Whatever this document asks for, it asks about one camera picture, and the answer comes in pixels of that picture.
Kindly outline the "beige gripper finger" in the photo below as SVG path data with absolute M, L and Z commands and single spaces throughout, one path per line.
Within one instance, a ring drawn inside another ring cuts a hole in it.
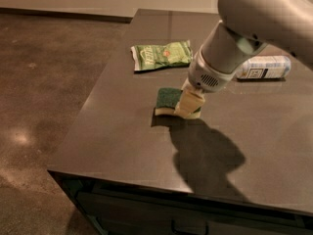
M 174 115 L 180 118 L 199 118 L 204 103 L 203 91 L 194 87 L 189 79 L 186 79 L 182 86 L 182 94 L 175 106 Z

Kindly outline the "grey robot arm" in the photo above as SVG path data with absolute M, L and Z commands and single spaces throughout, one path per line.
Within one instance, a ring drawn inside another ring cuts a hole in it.
M 246 60 L 271 44 L 313 65 L 313 5 L 307 0 L 218 0 L 220 21 L 196 53 L 174 114 L 191 115 Z

